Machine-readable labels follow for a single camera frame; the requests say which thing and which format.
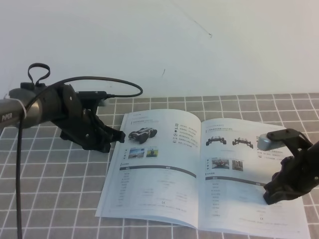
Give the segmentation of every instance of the booklet page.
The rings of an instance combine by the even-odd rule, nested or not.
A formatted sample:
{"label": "booklet page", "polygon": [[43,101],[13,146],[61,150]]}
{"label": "booklet page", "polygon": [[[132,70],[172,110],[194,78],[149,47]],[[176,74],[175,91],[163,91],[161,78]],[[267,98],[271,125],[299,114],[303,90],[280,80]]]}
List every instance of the booklet page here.
{"label": "booklet page", "polygon": [[199,173],[199,229],[272,238],[309,238],[301,198],[267,205],[263,186],[291,155],[279,148],[261,151],[258,136],[281,126],[238,119],[202,123]]}
{"label": "booklet page", "polygon": [[125,115],[96,215],[197,227],[201,122],[178,110]]}

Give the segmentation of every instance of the small photo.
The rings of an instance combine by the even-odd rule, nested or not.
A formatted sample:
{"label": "small photo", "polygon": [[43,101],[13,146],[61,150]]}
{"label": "small photo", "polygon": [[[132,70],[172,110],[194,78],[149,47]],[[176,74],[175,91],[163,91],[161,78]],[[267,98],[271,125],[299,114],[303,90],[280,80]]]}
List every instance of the small photo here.
{"label": "small photo", "polygon": [[233,160],[233,170],[244,171],[243,162],[242,161]]}
{"label": "small photo", "polygon": [[229,160],[228,159],[212,159],[211,168],[223,168],[229,169]]}
{"label": "small photo", "polygon": [[159,149],[157,147],[150,147],[146,153],[146,158],[148,157],[157,157],[159,154]]}
{"label": "small photo", "polygon": [[131,148],[129,153],[130,158],[143,158],[144,157],[144,148]]}

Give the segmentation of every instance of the grid tablecloth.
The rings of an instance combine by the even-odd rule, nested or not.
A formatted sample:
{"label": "grid tablecloth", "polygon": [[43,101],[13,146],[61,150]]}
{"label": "grid tablecloth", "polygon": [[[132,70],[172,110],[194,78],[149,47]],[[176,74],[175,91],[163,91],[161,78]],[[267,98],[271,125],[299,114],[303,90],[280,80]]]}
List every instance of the grid tablecloth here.
{"label": "grid tablecloth", "polygon": [[[235,118],[283,125],[319,140],[319,93],[111,99],[99,107],[100,119],[120,128],[125,113],[150,109],[192,112],[202,121]],[[84,151],[59,138],[44,123],[24,130],[21,198],[24,239],[265,239],[248,235],[197,231],[168,223],[94,217],[109,154]],[[0,138],[0,239],[16,238],[15,148],[17,129]],[[319,238],[319,188],[303,196],[312,239]]]}

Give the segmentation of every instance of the robotic arm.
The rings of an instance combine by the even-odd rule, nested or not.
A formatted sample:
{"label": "robotic arm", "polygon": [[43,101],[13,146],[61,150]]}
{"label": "robotic arm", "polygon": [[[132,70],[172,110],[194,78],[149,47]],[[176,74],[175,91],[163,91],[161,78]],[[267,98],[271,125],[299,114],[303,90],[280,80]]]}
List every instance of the robotic arm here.
{"label": "robotic arm", "polygon": [[284,146],[293,156],[281,161],[280,172],[264,186],[268,205],[296,199],[319,185],[319,142],[312,144],[302,133],[289,128],[261,135],[257,145],[263,151]]}
{"label": "robotic arm", "polygon": [[[30,75],[30,69],[41,67],[48,73],[36,83]],[[21,83],[20,88],[9,92],[9,99],[0,100],[0,129],[15,125],[19,128],[16,154],[16,215],[17,237],[22,239],[21,197],[20,197],[20,160],[22,129],[51,121],[62,131],[60,137],[70,140],[86,150],[110,152],[111,142],[124,142],[125,134],[103,124],[96,116],[100,101],[112,97],[135,97],[143,93],[140,86],[123,80],[106,77],[74,77],[46,86],[40,80],[50,75],[49,66],[34,63],[29,66],[30,83]],[[109,95],[106,92],[75,92],[65,83],[77,80],[103,80],[127,84],[138,88],[133,95]]]}
{"label": "robotic arm", "polygon": [[[11,99],[0,100],[0,128],[17,125],[24,107],[47,86],[22,83],[9,92]],[[110,96],[106,92],[74,92],[72,86],[61,85],[48,89],[27,111],[23,128],[51,121],[61,128],[60,137],[87,150],[109,152],[110,143],[124,142],[125,134],[105,126],[96,116],[100,101]]]}

